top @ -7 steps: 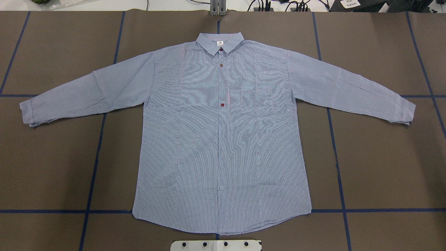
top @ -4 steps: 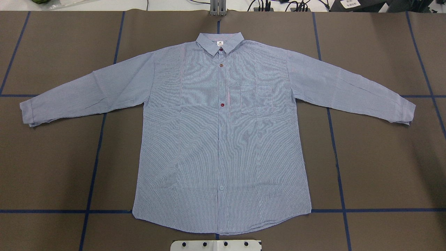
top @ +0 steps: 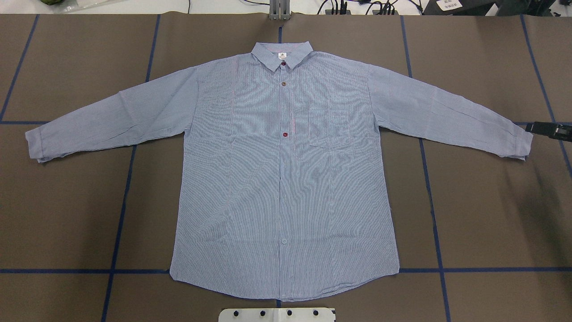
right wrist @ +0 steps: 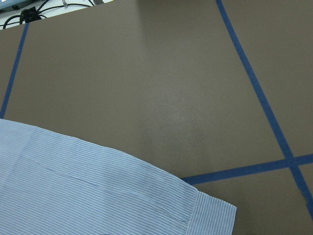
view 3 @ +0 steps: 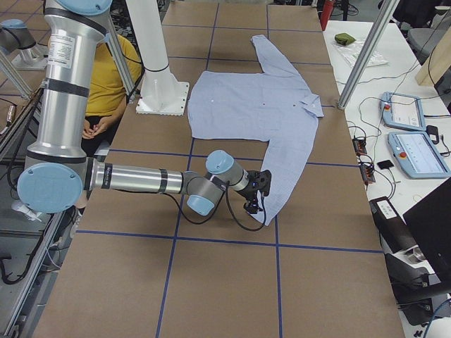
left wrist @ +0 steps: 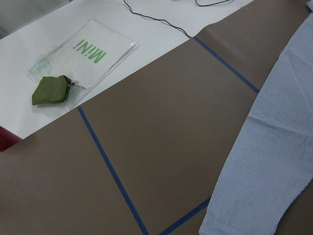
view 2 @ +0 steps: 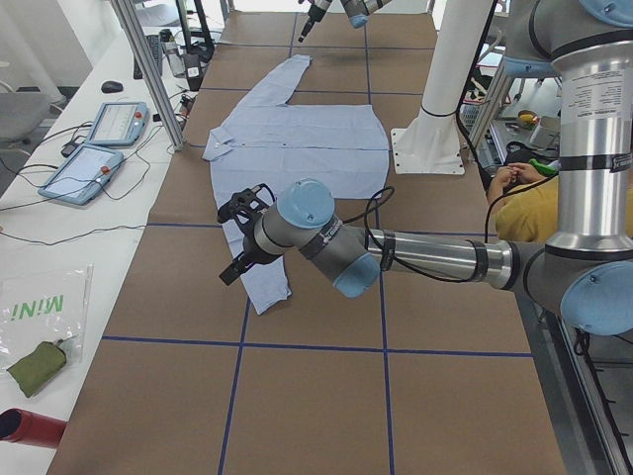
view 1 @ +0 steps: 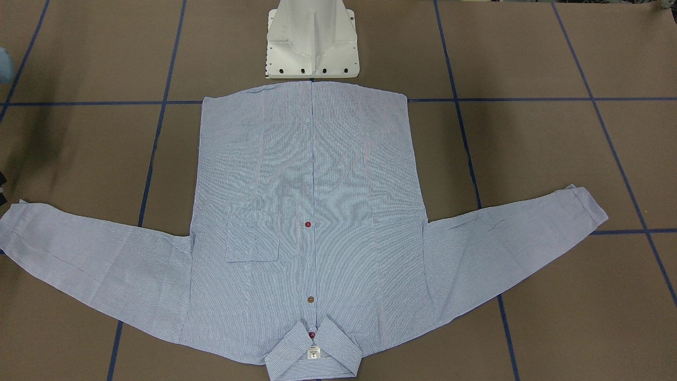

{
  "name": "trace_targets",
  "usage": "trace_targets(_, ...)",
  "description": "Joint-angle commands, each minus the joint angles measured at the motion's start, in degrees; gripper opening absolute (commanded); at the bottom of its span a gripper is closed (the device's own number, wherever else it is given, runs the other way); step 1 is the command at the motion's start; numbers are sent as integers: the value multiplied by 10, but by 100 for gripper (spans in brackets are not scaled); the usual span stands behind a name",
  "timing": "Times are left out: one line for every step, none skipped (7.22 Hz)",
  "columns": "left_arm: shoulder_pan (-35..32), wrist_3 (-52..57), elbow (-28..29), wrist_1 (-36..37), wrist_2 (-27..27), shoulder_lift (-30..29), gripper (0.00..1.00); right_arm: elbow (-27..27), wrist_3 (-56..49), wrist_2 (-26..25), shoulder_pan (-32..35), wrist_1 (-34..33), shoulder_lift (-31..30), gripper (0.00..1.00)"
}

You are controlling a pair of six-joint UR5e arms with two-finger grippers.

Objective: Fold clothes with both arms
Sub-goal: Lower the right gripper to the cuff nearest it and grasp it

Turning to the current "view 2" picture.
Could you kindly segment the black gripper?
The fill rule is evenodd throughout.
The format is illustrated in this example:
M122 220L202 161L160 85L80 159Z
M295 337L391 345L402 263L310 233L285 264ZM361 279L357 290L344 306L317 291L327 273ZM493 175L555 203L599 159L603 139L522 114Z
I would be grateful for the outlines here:
M261 219L256 218L240 225L241 232L243 233L243 251L220 273L219 277L225 285L233 283L254 264L266 265L277 259L276 254L266 251L256 241L256 226L259 225L260 222Z
M306 21L306 23L304 24L300 35L298 37L298 42L302 43L306 37L309 35L309 33L311 32L313 26L314 26L314 22L313 21L321 21L323 16L324 16L324 10L323 8L316 4L313 3L308 11L308 16L309 19Z

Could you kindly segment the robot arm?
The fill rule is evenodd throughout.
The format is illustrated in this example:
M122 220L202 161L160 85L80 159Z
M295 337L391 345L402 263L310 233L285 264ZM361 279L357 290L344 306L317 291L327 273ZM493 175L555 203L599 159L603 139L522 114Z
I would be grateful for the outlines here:
M242 232L222 281L269 270L296 249L349 298L394 269L523 294L586 333L629 331L632 5L530 1L510 23L509 59L543 62L562 78L560 169L525 187L515 166L497 173L489 188L496 242L350 227L335 215L328 187L302 179L272 203L247 188L220 207L219 220Z
M332 1L331 0L310 0L310 9L308 10L308 19L304 24L304 27L299 34L298 42L302 43L309 35L310 31L315 24L319 23L329 10ZM385 5L389 4L390 0L344 0L341 1L341 6L348 17L351 26L354 29L365 26L369 20L369 17L378 10L381 10Z

